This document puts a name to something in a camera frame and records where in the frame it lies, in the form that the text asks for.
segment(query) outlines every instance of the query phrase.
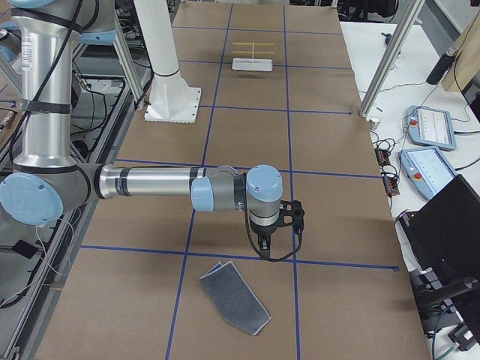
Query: light blue joint cap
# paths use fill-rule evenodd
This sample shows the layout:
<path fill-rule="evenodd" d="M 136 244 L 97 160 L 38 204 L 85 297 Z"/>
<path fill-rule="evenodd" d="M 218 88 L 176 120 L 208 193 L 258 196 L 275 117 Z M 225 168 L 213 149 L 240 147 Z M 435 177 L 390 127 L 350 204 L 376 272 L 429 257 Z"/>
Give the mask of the light blue joint cap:
<path fill-rule="evenodd" d="M 270 165 L 255 166 L 247 173 L 247 192 L 259 201 L 273 203 L 282 197 L 284 187 L 277 169 Z"/>
<path fill-rule="evenodd" d="M 36 175 L 15 172 L 0 184 L 0 203 L 17 221 L 41 225 L 63 214 L 63 202 L 48 182 Z"/>
<path fill-rule="evenodd" d="M 17 57 L 12 50 L 3 46 L 0 46 L 0 56 L 5 59 L 6 62 L 11 62 Z"/>
<path fill-rule="evenodd" d="M 8 0 L 13 6 L 24 9 L 36 9 L 42 6 L 50 5 L 55 0 Z"/>
<path fill-rule="evenodd" d="M 87 45 L 112 45 L 115 43 L 116 31 L 84 32 L 79 42 Z"/>
<path fill-rule="evenodd" d="M 192 206 L 198 212 L 213 212 L 213 188 L 209 178 L 196 178 L 190 189 Z"/>

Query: gray cloth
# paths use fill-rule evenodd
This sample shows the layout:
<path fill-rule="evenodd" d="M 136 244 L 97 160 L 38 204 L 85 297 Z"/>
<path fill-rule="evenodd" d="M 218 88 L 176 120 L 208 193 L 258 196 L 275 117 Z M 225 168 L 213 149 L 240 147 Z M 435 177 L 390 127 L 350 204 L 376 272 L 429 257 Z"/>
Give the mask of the gray cloth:
<path fill-rule="evenodd" d="M 219 262 L 200 283 L 225 321 L 237 329 L 257 335 L 272 318 L 231 261 Z"/>

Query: white pillar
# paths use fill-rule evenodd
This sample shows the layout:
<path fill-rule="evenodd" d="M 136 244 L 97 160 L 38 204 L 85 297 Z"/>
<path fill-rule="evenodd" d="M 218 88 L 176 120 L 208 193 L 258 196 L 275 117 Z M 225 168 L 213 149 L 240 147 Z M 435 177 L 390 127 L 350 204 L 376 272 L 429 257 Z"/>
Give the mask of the white pillar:
<path fill-rule="evenodd" d="M 202 92 L 190 88 L 180 74 L 167 2 L 134 0 L 134 4 L 154 71 L 145 120 L 195 122 Z"/>

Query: cardboard sheet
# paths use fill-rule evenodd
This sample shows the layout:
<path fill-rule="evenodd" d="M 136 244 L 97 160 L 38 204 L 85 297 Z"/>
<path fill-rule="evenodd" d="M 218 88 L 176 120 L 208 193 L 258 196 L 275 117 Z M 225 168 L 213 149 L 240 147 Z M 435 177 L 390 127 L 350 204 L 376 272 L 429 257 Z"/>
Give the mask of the cardboard sheet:
<path fill-rule="evenodd" d="M 336 12 L 186 3 L 174 25 L 199 117 L 137 113 L 117 165 L 273 164 L 283 198 L 303 202 L 303 248 L 261 261 L 242 213 L 195 213 L 188 198 L 101 202 L 36 359 L 429 359 Z M 271 73 L 231 70 L 230 41 L 247 35 L 278 44 Z M 292 246 L 279 229 L 272 256 Z M 219 260 L 272 316 L 256 337 L 200 286 Z"/>

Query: small electronic device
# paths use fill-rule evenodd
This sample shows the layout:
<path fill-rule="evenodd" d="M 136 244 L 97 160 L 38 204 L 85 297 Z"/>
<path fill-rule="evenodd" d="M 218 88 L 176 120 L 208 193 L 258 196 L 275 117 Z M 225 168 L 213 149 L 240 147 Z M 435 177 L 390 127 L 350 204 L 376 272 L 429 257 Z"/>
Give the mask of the small electronic device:
<path fill-rule="evenodd" d="M 402 150 L 399 156 L 406 174 L 427 200 L 434 197 L 457 175 L 436 146 Z"/>
<path fill-rule="evenodd" d="M 450 112 L 412 105 L 407 114 L 408 134 L 414 144 L 438 146 L 446 151 L 457 148 Z"/>

